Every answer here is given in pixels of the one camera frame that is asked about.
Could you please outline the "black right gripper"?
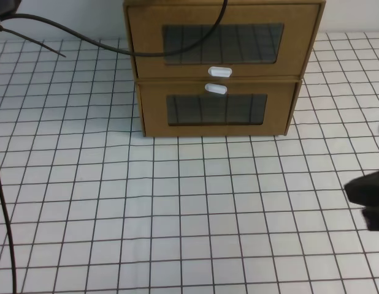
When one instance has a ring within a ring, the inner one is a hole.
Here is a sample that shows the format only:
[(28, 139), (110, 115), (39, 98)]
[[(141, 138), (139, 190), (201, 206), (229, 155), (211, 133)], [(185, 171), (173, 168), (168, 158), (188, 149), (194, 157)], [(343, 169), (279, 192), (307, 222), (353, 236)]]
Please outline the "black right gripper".
[(349, 202), (363, 206), (367, 229), (379, 231), (379, 171), (352, 179), (344, 190)]

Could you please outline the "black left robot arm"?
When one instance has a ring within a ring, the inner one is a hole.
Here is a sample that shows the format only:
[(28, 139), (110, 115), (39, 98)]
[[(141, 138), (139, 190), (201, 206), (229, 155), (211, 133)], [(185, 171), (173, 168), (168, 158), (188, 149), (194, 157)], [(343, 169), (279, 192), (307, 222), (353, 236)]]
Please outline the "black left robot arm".
[(0, 0), (0, 20), (16, 14), (20, 4), (21, 0)]

